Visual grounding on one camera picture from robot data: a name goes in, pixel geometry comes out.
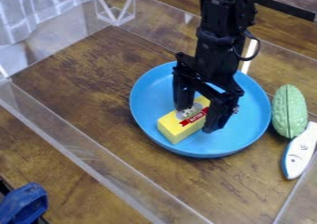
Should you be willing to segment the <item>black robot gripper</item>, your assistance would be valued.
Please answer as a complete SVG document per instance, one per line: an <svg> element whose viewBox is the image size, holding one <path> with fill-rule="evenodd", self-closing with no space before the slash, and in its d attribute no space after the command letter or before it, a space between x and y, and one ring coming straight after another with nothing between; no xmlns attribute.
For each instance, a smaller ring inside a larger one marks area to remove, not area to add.
<svg viewBox="0 0 317 224"><path fill-rule="evenodd" d="M180 111L192 106L194 93L199 92L208 100L208 112L202 131L212 133L227 123L239 111L238 101L243 90L234 80L239 65L239 53L244 38L239 35L219 37L215 33L196 29L194 56L175 54L174 104Z"/></svg>

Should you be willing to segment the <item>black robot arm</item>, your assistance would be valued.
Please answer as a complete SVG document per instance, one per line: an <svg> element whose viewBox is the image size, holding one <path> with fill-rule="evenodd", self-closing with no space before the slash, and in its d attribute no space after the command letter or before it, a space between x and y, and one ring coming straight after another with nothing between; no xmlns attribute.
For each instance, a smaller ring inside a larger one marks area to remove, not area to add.
<svg viewBox="0 0 317 224"><path fill-rule="evenodd" d="M244 40L252 38L254 0L199 0L200 25L196 28L195 54L176 53L174 104L178 111L192 106L194 95L208 99L203 132L219 130L238 111L243 90L234 80Z"/></svg>

